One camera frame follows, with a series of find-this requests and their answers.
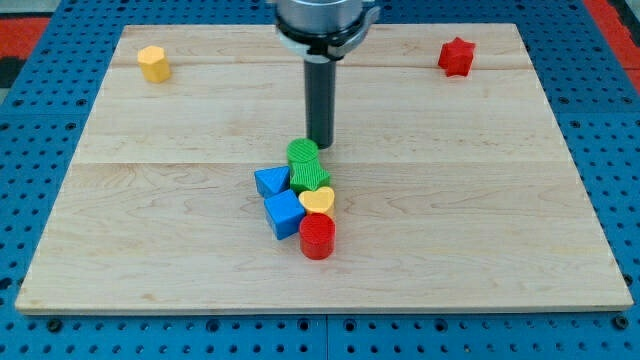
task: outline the blue block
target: blue block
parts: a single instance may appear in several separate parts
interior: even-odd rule
[[[253,173],[258,194],[268,199],[289,189],[289,167],[262,169]]]
[[[267,222],[278,240],[298,232],[305,211],[298,197],[289,189],[264,200]]]

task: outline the yellow heart block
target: yellow heart block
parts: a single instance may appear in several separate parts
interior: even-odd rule
[[[307,215],[320,213],[333,219],[333,203],[336,195],[332,188],[323,186],[316,191],[303,191],[298,199],[307,211]]]

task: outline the wood grain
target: wood grain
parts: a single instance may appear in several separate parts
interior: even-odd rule
[[[469,78],[435,66],[477,43]],[[146,83],[138,49],[167,49]],[[633,301],[514,25],[377,25],[338,69],[335,253],[274,240],[253,171],[303,136],[271,26],[129,26],[17,308],[25,314],[486,313]]]

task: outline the blue pegboard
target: blue pegboard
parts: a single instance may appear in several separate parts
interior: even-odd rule
[[[383,23],[518,25],[640,296],[640,99],[579,1],[378,1]],[[262,0],[63,0],[0,107],[0,359],[637,358],[640,314],[23,317],[13,302],[125,24],[269,24]]]

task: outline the yellow hexagon block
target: yellow hexagon block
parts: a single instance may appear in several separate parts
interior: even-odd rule
[[[138,65],[147,81],[160,83],[171,77],[169,61],[164,49],[159,46],[147,46],[138,51]]]
[[[320,213],[333,219],[334,201],[336,195],[333,189],[323,186],[316,191],[303,191],[298,196],[302,207],[307,211],[307,215]]]

